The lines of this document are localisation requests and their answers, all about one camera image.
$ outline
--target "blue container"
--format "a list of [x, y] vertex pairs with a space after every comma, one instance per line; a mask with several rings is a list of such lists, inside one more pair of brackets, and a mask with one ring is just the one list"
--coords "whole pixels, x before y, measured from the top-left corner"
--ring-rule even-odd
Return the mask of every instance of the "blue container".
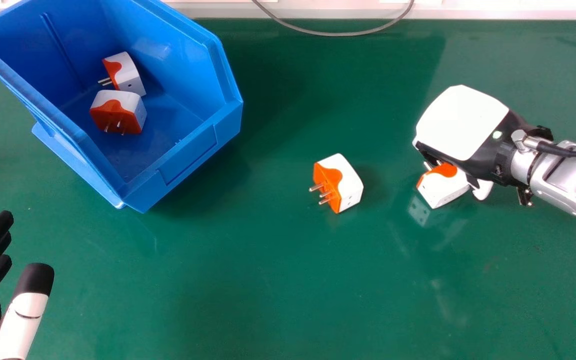
[[[140, 135], [105, 133], [89, 108], [127, 51], [148, 94]], [[116, 208], [144, 213], [240, 131], [242, 96], [221, 41], [158, 0], [24, 0], [0, 13], [0, 79], [35, 134]]]

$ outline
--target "black cable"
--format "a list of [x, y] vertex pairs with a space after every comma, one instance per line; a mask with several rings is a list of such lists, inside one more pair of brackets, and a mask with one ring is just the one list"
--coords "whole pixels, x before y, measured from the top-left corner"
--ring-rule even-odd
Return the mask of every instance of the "black cable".
[[272, 13], [269, 9], [267, 9], [267, 7], [262, 5], [261, 2], [259, 2], [259, 0], [252, 0], [252, 2], [259, 9], [261, 9], [261, 11], [263, 11], [267, 16], [269, 16], [270, 19], [276, 21], [277, 23], [283, 25], [286, 28], [293, 29], [293, 30], [300, 32], [300, 33], [309, 34], [309, 35], [316, 35], [318, 37], [359, 37], [362, 35], [368, 35], [368, 34], [374, 34], [376, 32], [381, 32], [381, 30], [385, 30], [385, 29], [390, 28], [393, 25], [397, 24], [398, 22], [400, 22], [400, 20], [402, 20], [404, 18], [404, 16], [406, 16], [407, 13], [409, 13], [410, 9], [412, 9], [413, 4], [415, 3], [415, 0], [408, 0], [407, 6], [404, 9], [404, 11], [401, 14], [399, 14], [399, 16], [397, 16], [396, 18], [393, 18], [392, 20], [388, 21], [387, 23], [384, 23], [384, 25], [374, 27], [374, 28], [368, 29], [368, 30], [351, 31], [351, 32], [326, 32], [326, 31], [315, 31], [315, 30], [310, 30], [310, 29], [304, 29], [303, 27], [292, 25], [292, 23], [288, 23], [286, 21], [283, 21], [281, 18], [276, 16], [276, 14]]
[[568, 150], [567, 148], [562, 148], [545, 141], [538, 142], [535, 150], [563, 158], [576, 158], [576, 151]]

